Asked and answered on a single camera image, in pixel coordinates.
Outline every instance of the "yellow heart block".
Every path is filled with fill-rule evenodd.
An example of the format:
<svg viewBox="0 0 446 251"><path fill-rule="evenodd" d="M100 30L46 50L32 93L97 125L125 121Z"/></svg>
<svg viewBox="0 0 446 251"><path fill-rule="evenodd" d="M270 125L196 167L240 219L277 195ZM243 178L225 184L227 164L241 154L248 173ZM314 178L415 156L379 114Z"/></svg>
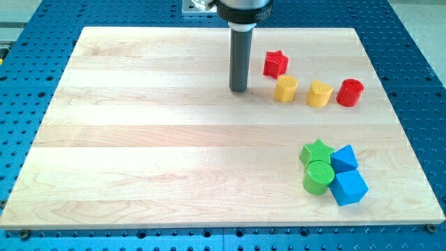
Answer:
<svg viewBox="0 0 446 251"><path fill-rule="evenodd" d="M322 83L321 80L314 80L309 88L307 102L312 107L324 107L328 104L332 95L333 87Z"/></svg>
<svg viewBox="0 0 446 251"><path fill-rule="evenodd" d="M281 102L291 102L294 99L298 80L291 75L280 75L277 78L274 98Z"/></svg>

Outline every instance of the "blue cube block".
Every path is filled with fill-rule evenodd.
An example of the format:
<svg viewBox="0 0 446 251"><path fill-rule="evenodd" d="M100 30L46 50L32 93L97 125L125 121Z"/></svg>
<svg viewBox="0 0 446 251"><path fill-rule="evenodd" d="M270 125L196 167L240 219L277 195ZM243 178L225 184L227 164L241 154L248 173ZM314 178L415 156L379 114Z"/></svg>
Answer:
<svg viewBox="0 0 446 251"><path fill-rule="evenodd" d="M331 165L336 174L357 169L357 160L351 145L347 145L331 156Z"/></svg>
<svg viewBox="0 0 446 251"><path fill-rule="evenodd" d="M330 190L340 206L359 202L367 193L364 179L357 170L336 174L330 185Z"/></svg>

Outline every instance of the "toy block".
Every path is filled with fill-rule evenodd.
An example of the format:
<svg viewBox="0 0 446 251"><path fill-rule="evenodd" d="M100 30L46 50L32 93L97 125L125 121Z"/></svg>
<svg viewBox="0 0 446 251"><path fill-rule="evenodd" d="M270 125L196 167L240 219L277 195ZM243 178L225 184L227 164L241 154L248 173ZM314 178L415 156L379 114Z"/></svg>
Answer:
<svg viewBox="0 0 446 251"><path fill-rule="evenodd" d="M369 191L357 170L336 174L330 189L340 206L359 202Z"/></svg>
<svg viewBox="0 0 446 251"><path fill-rule="evenodd" d="M290 102L294 99L295 89L298 86L298 80L291 75L279 76L274 92L274 98L282 102Z"/></svg>
<svg viewBox="0 0 446 251"><path fill-rule="evenodd" d="M356 79L345 79L342 82L336 100L340 105L345 107L354 107L359 101L364 85Z"/></svg>
<svg viewBox="0 0 446 251"><path fill-rule="evenodd" d="M313 161L323 161L330 164L330 156L334 153L335 149L325 145L322 140L318 139L313 144L306 144L300 152L299 160L302 161L305 169Z"/></svg>
<svg viewBox="0 0 446 251"><path fill-rule="evenodd" d="M336 174L357 169L357 160L351 145L347 145L331 155L331 165Z"/></svg>
<svg viewBox="0 0 446 251"><path fill-rule="evenodd" d="M265 65L263 67L263 74L277 79L279 75L286 72L288 66L288 57L282 51L266 52Z"/></svg>
<svg viewBox="0 0 446 251"><path fill-rule="evenodd" d="M320 80L314 80L310 86L307 96L308 105L312 107L324 107L328 104L332 95L333 87L322 83Z"/></svg>
<svg viewBox="0 0 446 251"><path fill-rule="evenodd" d="M304 189L312 195L322 195L335 178L333 168L323 161L313 161L308 165L302 180Z"/></svg>

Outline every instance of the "red star block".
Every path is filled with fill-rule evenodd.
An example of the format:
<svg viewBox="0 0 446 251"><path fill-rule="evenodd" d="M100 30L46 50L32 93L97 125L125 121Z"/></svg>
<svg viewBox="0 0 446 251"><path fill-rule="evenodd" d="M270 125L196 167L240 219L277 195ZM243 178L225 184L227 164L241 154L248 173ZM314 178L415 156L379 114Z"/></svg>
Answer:
<svg viewBox="0 0 446 251"><path fill-rule="evenodd" d="M265 67L263 74L277 79L279 75L286 72L288 66L288 57L282 51L266 52Z"/></svg>

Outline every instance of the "wood grain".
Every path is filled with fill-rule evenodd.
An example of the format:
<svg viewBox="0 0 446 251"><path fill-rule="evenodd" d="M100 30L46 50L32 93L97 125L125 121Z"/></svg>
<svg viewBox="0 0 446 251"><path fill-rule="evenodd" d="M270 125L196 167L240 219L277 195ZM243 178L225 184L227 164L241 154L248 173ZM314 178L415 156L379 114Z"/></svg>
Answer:
<svg viewBox="0 0 446 251"><path fill-rule="evenodd" d="M228 29L87 27L5 211L5 229L440 223L445 219L352 29L255 29L249 88L228 88ZM284 50L295 100L273 99ZM335 100L361 79L356 107ZM306 104L313 79L333 85ZM369 193L339 207L301 185L303 144L352 144Z"/></svg>

